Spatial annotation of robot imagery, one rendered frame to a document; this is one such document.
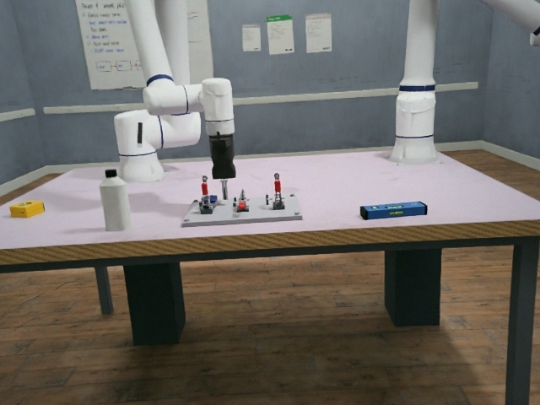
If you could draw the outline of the toggle clamp with red handle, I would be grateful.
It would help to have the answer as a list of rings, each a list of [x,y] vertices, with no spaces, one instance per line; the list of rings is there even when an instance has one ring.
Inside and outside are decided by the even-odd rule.
[[[280,183],[280,180],[279,180],[279,173],[275,173],[274,177],[275,177],[274,185],[275,185],[276,194],[274,194],[275,202],[273,202],[273,210],[285,209],[284,201],[282,201],[281,183]],[[276,181],[276,180],[278,180],[278,181]],[[279,192],[279,194],[277,194],[277,192]],[[280,201],[277,201],[277,198],[278,198],[277,196],[279,196]]]

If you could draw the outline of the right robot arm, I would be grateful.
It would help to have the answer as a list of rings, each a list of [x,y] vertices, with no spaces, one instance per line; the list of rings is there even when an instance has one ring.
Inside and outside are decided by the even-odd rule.
[[[224,78],[190,85],[186,0],[154,0],[155,15],[150,0],[124,3],[147,85],[147,110],[114,118],[117,176],[125,182],[152,181],[164,176],[156,149],[198,142],[198,112],[205,112],[206,123],[233,121],[231,86]]]

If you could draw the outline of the white bottle with black cap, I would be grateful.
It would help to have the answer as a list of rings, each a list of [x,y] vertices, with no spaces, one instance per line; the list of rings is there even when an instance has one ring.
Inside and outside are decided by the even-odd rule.
[[[100,196],[106,231],[125,231],[132,228],[127,195],[127,183],[117,176],[116,169],[105,170],[100,183]]]

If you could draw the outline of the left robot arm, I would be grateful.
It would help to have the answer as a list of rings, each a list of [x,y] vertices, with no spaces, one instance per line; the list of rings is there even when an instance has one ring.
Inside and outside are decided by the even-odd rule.
[[[540,3],[480,1],[530,31],[531,46],[540,46]],[[391,153],[391,161],[398,164],[428,164],[437,160],[433,143],[435,81],[432,75],[439,5],[440,0],[410,0],[404,79],[396,103],[396,144]]]

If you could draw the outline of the blue spirit level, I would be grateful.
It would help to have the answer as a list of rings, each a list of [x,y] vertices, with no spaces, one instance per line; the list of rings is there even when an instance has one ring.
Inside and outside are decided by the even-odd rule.
[[[360,216],[364,220],[389,219],[427,214],[428,205],[421,201],[360,206]]]

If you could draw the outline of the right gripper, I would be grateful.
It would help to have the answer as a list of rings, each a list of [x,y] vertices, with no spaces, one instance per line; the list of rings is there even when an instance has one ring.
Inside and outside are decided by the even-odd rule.
[[[220,179],[223,200],[228,200],[228,179],[236,178],[236,169],[233,163],[235,157],[234,141],[233,134],[231,134],[235,132],[234,121],[206,123],[206,131],[207,135],[210,135],[209,146],[213,161],[212,177],[214,180]]]

